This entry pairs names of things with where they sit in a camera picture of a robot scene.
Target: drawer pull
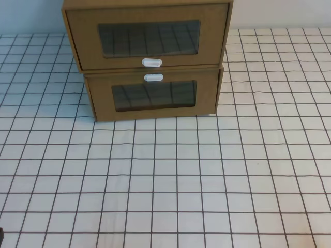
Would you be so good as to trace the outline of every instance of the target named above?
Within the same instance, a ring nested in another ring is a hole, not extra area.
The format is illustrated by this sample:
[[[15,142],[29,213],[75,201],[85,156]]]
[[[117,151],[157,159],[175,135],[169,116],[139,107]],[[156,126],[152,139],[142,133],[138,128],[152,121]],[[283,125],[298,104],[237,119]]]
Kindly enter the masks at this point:
[[[162,74],[147,74],[144,76],[145,81],[147,82],[160,82],[163,80]]]
[[[160,67],[162,65],[162,60],[156,58],[144,58],[141,63],[144,67]]]

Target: cardboard drawer unit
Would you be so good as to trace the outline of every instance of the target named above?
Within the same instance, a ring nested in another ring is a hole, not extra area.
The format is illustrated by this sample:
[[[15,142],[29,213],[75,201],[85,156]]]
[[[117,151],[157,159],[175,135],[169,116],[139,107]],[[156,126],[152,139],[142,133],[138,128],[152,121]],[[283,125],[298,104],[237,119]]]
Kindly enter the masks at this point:
[[[85,86],[98,121],[205,115],[216,111],[222,73],[209,68],[87,74]]]
[[[232,0],[64,0],[99,121],[215,112]]]

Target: grid pattern tablecloth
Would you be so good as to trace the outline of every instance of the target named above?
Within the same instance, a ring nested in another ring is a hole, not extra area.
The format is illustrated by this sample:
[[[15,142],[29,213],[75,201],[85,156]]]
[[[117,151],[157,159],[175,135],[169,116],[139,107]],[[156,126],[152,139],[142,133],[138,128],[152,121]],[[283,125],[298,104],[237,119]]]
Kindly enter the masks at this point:
[[[2,246],[329,247],[330,50],[231,30],[217,115],[95,123],[66,35],[0,36]]]

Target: clear plastic window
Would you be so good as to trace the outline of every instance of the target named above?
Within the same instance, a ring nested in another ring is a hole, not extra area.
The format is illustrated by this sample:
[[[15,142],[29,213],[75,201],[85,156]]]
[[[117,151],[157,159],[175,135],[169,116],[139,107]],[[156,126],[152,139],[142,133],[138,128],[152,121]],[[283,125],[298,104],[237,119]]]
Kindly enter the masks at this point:
[[[199,20],[99,24],[98,29],[106,58],[198,53]]]
[[[197,82],[148,82],[112,86],[117,112],[193,107]]]

